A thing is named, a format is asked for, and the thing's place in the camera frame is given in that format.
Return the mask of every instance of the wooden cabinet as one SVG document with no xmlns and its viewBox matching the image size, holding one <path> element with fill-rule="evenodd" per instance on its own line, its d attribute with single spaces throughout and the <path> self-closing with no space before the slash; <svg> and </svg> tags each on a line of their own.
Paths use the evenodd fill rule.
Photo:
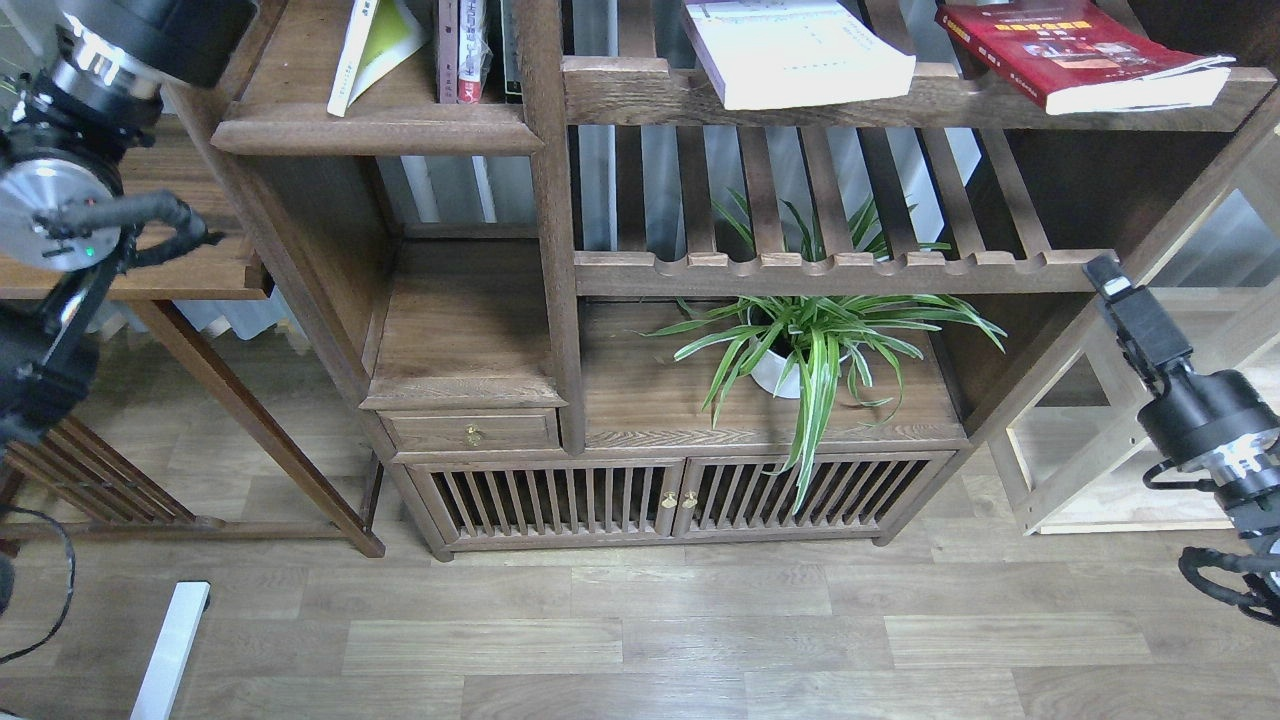
<svg viewBox="0 0 1280 720">
<path fill-rule="evenodd" d="M 264 0 L 239 58 L 256 65 L 251 81 L 173 99 L 339 391 L 366 411 L 371 442 L 442 559 L 562 541 L 888 542 L 1080 346 L 1092 320 L 1080 265 L 1114 252 L 1147 279 L 1280 119 L 1280 6 L 1261 0 L 1108 0 L 1158 41 L 1240 61 L 1211 108 L 1069 117 L 932 61 L 919 63 L 904 97 L 726 111 L 700 70 L 652 56 L 653 3 L 622 1 L 621 58 L 566 55 L 561 3 L 516 1 L 524 105 L 438 105 L 431 68 L 411 61 L 346 118 L 325 115 L 346 0 Z M 913 50 L 896 0 L 860 6 L 884 40 Z M 754 252 L 716 229 L 704 129 L 713 124 L 736 136 Z M 616 249 L 581 242 L 579 126 L 617 128 Z M 643 161 L 643 126 L 675 127 L 684 233 L 673 243 L 646 242 L 643 188 L 660 168 Z M 856 135 L 856 167 L 837 163 L 835 127 Z M 931 238 L 911 220 L 919 199 L 902 190 L 891 127 L 914 128 L 910 154 L 923 159 L 947 252 L 920 252 Z M 946 128 L 972 132 L 982 155 L 972 176 Z M 398 227 L 370 156 L 401 154 L 527 155 L 536 227 L 502 238 Z M 771 158 L 797 155 L 831 238 L 819 261 L 782 237 Z M 837 241 L 849 211 L 832 192 L 842 172 L 865 174 L 891 259 Z M 675 297 L 897 292 L 963 295 L 1009 331 L 1006 352 L 948 329 L 908 365 L 892 419 L 838 407 L 814 505 L 790 519 L 786 475 L 746 468 L 785 452 L 792 409 L 741 383 L 712 428 L 698 411 L 705 361 L 675 366 L 671 343 L 639 334 L 677 316 Z M 472 447 L 476 434 L 495 445 Z M 686 509 L 689 493 L 698 498 Z"/>
</svg>

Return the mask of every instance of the cabinet door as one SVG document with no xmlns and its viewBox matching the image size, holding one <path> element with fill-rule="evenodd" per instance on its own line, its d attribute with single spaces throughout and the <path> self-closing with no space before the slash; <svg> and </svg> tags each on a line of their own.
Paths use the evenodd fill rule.
<svg viewBox="0 0 1280 720">
<path fill-rule="evenodd" d="M 782 457 L 694 457 L 685 469 L 672 536 L 876 537 L 877 523 L 905 491 L 936 475 L 952 454 L 819 455 L 797 512 L 795 471 L 776 471 Z"/>
<path fill-rule="evenodd" d="M 410 465 L 451 550 L 671 536 L 684 460 Z"/>
</svg>

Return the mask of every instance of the white book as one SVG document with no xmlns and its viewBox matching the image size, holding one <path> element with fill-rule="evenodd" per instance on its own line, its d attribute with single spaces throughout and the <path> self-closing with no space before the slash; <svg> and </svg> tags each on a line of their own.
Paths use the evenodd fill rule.
<svg viewBox="0 0 1280 720">
<path fill-rule="evenodd" d="M 344 117 L 360 94 L 425 44 L 426 32 L 404 0 L 356 0 L 329 94 L 329 114 Z"/>
<path fill-rule="evenodd" d="M 836 0 L 685 0 L 685 29 L 727 110 L 906 95 L 915 56 Z"/>
</svg>

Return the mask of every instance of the floor plank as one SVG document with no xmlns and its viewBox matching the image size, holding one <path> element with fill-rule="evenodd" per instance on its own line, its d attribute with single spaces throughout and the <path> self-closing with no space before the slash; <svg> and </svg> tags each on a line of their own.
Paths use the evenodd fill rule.
<svg viewBox="0 0 1280 720">
<path fill-rule="evenodd" d="M 1071 577 L 1052 562 L 824 568 L 840 615 L 975 615 L 1079 610 Z"/>
<path fill-rule="evenodd" d="M 814 565 L 573 568 L 575 618 L 831 615 Z"/>
<path fill-rule="evenodd" d="M 1021 720 L 1007 669 L 748 673 L 751 720 Z"/>
<path fill-rule="evenodd" d="M 741 675 L 468 675 L 465 720 L 745 720 Z"/>
<path fill-rule="evenodd" d="M 424 610 L 430 615 L 430 609 Z M 398 673 L 545 674 L 622 669 L 618 620 L 408 623 L 357 620 L 344 675 Z"/>
<path fill-rule="evenodd" d="M 314 569 L 302 598 L 302 618 L 311 619 L 483 620 L 568 611 L 567 568 Z"/>
<path fill-rule="evenodd" d="M 1029 720 L 1270 720 L 1280 688 L 1257 665 L 1015 667 Z"/>
<path fill-rule="evenodd" d="M 1126 615 L 915 615 L 884 618 L 896 667 L 1110 665 L 1151 662 Z"/>
<path fill-rule="evenodd" d="M 881 618 L 625 619 L 627 671 L 872 670 L 893 659 Z"/>
<path fill-rule="evenodd" d="M 205 678 L 183 683 L 174 720 L 419 720 L 457 717 L 462 676 Z"/>
</svg>

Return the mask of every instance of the spider plant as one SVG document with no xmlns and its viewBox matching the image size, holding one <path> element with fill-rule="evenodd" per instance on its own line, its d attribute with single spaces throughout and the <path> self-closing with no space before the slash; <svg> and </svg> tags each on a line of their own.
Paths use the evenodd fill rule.
<svg viewBox="0 0 1280 720">
<path fill-rule="evenodd" d="M 868 206 L 874 213 L 874 205 Z M 874 218 L 868 224 L 861 211 L 850 220 L 851 227 L 855 224 L 854 220 L 858 220 L 858 227 L 877 224 Z M 737 223 L 735 227 L 741 225 L 748 236 L 750 234 L 745 224 L 735 219 L 730 222 Z M 800 222 L 800 225 L 806 227 L 804 222 Z M 874 234 L 883 236 L 883 231 Z M 867 240 L 865 246 L 883 243 L 883 237 L 858 240 Z M 846 356 L 851 360 L 851 369 L 846 374 L 845 387 L 850 397 L 863 406 L 876 407 L 893 402 L 891 397 L 879 400 L 863 397 L 863 388 L 869 389 L 874 386 L 868 357 L 879 356 L 892 368 L 897 382 L 897 398 L 892 411 L 879 420 L 884 423 L 902 404 L 902 360 L 924 359 L 924 352 L 919 347 L 897 337 L 895 332 L 936 332 L 942 329 L 940 323 L 959 323 L 978 328 L 1004 350 L 1000 338 L 1005 337 L 1005 332 L 983 319 L 964 300 L 948 295 L 739 297 L 701 314 L 690 310 L 684 301 L 680 301 L 680 306 L 691 319 L 646 334 L 672 336 L 710 324 L 722 324 L 730 319 L 737 320 L 737 324 L 727 329 L 716 329 L 685 345 L 675 355 L 680 361 L 707 347 L 717 345 L 724 347 L 723 356 L 712 375 L 710 389 L 701 405 L 704 411 L 712 410 L 712 427 L 719 421 L 723 401 L 733 388 L 733 383 L 750 374 L 771 348 L 786 356 L 783 378 L 792 369 L 799 372 L 800 407 L 796 413 L 795 436 L 786 461 L 776 470 L 782 473 L 795 469 L 796 498 L 791 512 L 800 511 L 800 505 L 808 495 L 814 456 L 836 404 L 841 384 L 841 364 Z"/>
</svg>

